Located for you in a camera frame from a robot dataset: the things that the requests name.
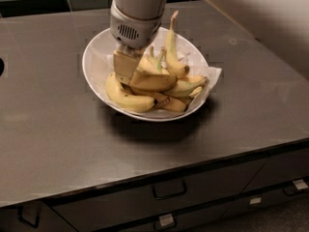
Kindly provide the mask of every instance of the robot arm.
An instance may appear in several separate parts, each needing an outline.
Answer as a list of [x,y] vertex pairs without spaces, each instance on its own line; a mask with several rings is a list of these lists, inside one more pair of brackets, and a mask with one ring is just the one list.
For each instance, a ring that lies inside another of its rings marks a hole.
[[154,40],[166,0],[113,0],[111,32],[120,43],[141,50]]
[[129,84],[144,50],[161,25],[166,0],[113,0],[111,33],[121,45],[114,52],[117,79]]

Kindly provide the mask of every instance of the gray cabinet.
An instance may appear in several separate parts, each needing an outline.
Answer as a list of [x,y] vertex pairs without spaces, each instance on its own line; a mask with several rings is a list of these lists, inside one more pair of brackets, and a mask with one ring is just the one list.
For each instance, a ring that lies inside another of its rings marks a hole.
[[1,232],[76,231],[40,201],[0,209]]
[[306,176],[309,176],[309,148],[271,155],[244,191],[262,189]]
[[220,219],[229,207],[230,202],[199,208],[195,211],[187,211],[182,214],[172,213],[154,218],[153,221],[129,229],[124,232],[151,232],[151,231],[183,231],[192,226],[198,226],[207,222]]
[[309,188],[297,189],[291,182],[279,185],[260,193],[247,194],[232,203],[223,218],[233,217],[244,213],[255,212],[261,209],[289,202],[301,197],[309,197]]
[[108,228],[239,194],[265,161],[256,159],[53,208],[78,231]]

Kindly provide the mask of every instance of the metal surface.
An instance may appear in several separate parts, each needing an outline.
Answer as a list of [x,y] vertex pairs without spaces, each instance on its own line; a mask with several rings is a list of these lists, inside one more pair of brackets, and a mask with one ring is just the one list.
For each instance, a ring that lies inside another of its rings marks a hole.
[[176,30],[223,76],[177,122],[128,118],[92,93],[81,71],[97,10],[0,18],[0,207],[231,157],[309,136],[309,84],[203,1],[169,4]]

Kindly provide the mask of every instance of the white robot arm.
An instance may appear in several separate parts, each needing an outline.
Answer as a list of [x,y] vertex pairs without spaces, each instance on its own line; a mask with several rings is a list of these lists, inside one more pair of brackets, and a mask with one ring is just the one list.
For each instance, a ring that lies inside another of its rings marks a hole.
[[152,43],[161,24],[166,0],[113,0],[111,32],[115,39],[133,49]]

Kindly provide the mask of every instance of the drawer handle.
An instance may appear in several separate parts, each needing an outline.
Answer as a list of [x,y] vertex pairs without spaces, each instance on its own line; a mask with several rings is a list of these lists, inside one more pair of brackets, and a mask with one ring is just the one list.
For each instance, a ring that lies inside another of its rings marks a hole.
[[293,196],[301,195],[301,194],[304,194],[304,193],[309,193],[308,190],[306,190],[306,189],[300,189],[300,190],[295,190],[293,192],[288,192],[284,188],[282,188],[282,191],[288,197],[293,197]]
[[176,193],[172,193],[172,194],[168,194],[168,195],[164,195],[164,196],[159,196],[157,195],[156,191],[155,191],[155,186],[153,186],[153,194],[154,194],[154,198],[156,200],[163,200],[163,199],[168,199],[168,198],[172,198],[172,197],[177,197],[177,196],[181,196],[181,195],[184,195],[186,194],[187,192],[187,187],[186,187],[186,184],[184,181],[182,181],[182,184],[183,184],[183,189],[179,192],[176,192]]
[[168,217],[170,217],[170,219],[172,220],[172,222],[170,224],[168,224],[168,225],[161,226],[161,225],[157,225],[157,224],[159,224],[159,222],[154,222],[154,231],[155,232],[161,232],[161,231],[165,231],[167,229],[171,229],[171,228],[176,228],[177,227],[177,220],[172,215],[168,215]]
[[27,224],[28,226],[34,229],[38,228],[39,223],[40,223],[40,217],[36,216],[36,222],[33,224],[22,216],[22,210],[23,210],[23,206],[18,207],[18,214],[17,214],[18,220],[24,224]]
[[300,195],[302,193],[309,193],[308,185],[302,179],[293,181],[293,184],[295,188],[292,192],[287,192],[285,188],[282,188],[282,191],[286,196],[292,197],[292,196]]
[[248,210],[262,209],[262,196],[251,197],[247,208]]

